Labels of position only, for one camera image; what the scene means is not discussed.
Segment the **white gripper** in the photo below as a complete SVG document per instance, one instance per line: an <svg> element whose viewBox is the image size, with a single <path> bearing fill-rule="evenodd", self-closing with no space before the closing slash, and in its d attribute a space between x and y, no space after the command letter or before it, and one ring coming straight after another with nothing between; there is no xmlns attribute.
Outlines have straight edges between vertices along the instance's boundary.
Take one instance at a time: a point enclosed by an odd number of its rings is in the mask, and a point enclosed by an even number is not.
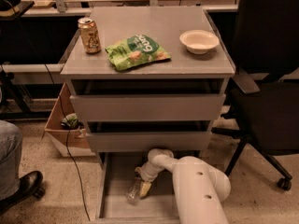
<svg viewBox="0 0 299 224"><path fill-rule="evenodd" d="M144 163L141 167L135 168L135 173L140 175L142 182L140 184L139 197L145 198L150 191L151 183L155 180L158 174L163 170L163 167L159 167L150 163L149 161Z"/></svg>

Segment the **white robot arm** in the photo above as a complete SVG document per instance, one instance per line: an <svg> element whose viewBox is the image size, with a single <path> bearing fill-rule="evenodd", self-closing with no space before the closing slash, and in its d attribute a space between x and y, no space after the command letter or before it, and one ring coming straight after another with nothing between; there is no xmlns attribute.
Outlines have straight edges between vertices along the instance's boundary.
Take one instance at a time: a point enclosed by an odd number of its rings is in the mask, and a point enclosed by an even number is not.
<svg viewBox="0 0 299 224"><path fill-rule="evenodd" d="M135 170L141 177L140 196L161 171L172 174L180 224L229 224L221 203L229 196L231 183L219 169L193 156L176 159L171 150L155 148Z"/></svg>

